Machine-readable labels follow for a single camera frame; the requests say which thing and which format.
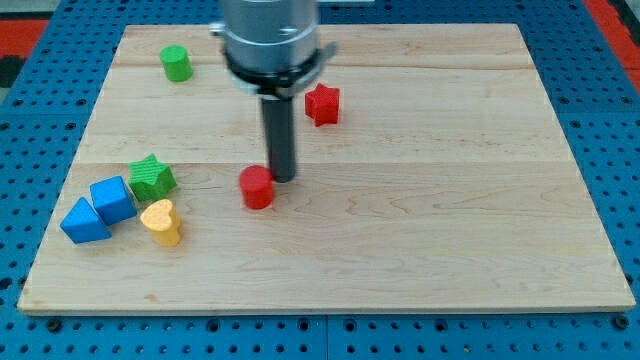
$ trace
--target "green cylinder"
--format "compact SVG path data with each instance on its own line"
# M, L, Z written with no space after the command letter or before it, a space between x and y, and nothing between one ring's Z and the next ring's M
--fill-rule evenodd
M193 75L187 49L180 45L170 45L160 52L160 61L167 79L173 82L187 81Z

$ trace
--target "blue pegboard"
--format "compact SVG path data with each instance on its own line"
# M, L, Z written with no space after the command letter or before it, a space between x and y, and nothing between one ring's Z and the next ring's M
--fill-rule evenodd
M0 106L0 359L640 358L640 312L522 316L31 318L16 310L127 24L206 24L215 0L63 0ZM377 0L323 23L517 23L634 294L640 98L583 4Z

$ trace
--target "red star block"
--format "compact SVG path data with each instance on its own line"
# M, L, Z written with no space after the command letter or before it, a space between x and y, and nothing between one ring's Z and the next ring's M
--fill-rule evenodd
M340 89L318 84L315 90L304 95L304 111L316 126L337 124L340 110Z

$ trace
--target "toy block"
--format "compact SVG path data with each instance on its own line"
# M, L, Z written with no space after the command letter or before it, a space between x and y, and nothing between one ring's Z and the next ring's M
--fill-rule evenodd
M138 201L161 200L176 186L169 165L158 162L151 154L144 160L129 163L129 187Z
M108 226L136 216L137 211L122 176L114 176L89 186L93 207Z
M160 51L160 61L167 79L173 82L187 81L193 75L187 49L180 45L170 45Z
M238 183L242 199L249 209L260 210L273 202L273 176L271 171L260 165L242 170Z
M76 244L111 237L107 225L91 207L87 199L80 198L60 223L60 228Z
M318 84L315 90L305 94L305 114L314 120L315 126L337 124L340 113L340 89Z
M140 216L140 221L159 245L172 247L180 242L178 229L182 221L171 200L163 199L151 204Z

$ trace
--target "red cylinder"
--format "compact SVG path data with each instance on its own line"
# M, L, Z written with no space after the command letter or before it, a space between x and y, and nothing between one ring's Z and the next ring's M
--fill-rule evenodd
M238 183L242 199L249 209L264 209L273 202L273 176L271 171L260 165L242 170Z

